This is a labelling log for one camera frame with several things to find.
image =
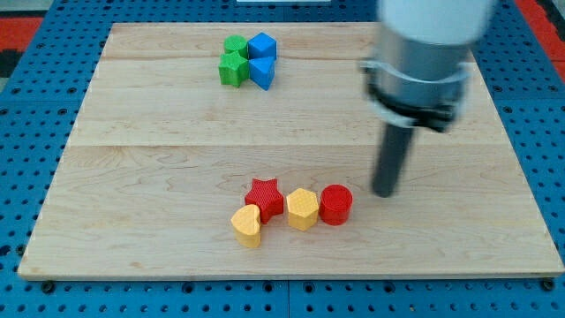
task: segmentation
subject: red star-shaped block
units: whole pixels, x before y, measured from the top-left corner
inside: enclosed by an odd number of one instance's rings
[[[245,196],[245,204],[255,204],[259,207],[263,224],[267,224],[271,216],[282,214],[284,197],[277,189],[276,179],[267,181],[254,179],[251,183],[251,191]]]

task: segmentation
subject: blue cube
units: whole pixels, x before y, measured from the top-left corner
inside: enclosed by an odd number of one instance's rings
[[[261,88],[268,90],[275,77],[275,59],[263,57],[249,60],[249,77]]]
[[[276,59],[276,41],[264,33],[255,35],[247,43],[249,59],[272,57]]]

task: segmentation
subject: red cylindrical block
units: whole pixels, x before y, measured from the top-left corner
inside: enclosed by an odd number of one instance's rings
[[[320,218],[327,224],[340,225],[350,217],[353,195],[343,185],[329,185],[321,192]]]

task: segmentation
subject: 3d-printed block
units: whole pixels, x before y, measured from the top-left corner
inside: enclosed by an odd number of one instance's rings
[[[225,53],[237,52],[242,58],[247,59],[247,40],[241,35],[228,36],[223,41],[223,51]]]
[[[272,57],[276,59],[276,41],[264,33],[255,35],[247,43],[249,59]]]
[[[246,205],[231,217],[236,240],[245,247],[258,247],[261,243],[259,207]]]
[[[350,216],[353,195],[343,185],[329,185],[320,197],[320,218],[330,225],[345,223]]]
[[[263,57],[250,60],[249,77],[261,88],[268,90],[275,77],[275,59]]]
[[[222,54],[218,70],[223,85],[239,87],[241,82],[249,79],[249,62],[237,52]]]
[[[245,196],[245,204],[259,207],[263,224],[267,224],[271,216],[280,215],[284,211],[284,197],[277,190],[276,184],[276,179],[267,181],[254,179],[251,191]]]
[[[318,199],[316,193],[298,188],[287,195],[286,206],[289,210],[289,225],[306,231],[318,222]]]

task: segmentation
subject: yellow heart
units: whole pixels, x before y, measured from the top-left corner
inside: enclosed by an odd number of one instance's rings
[[[259,207],[249,204],[239,209],[231,217],[231,226],[239,244],[245,247],[258,247],[261,244],[261,222]]]

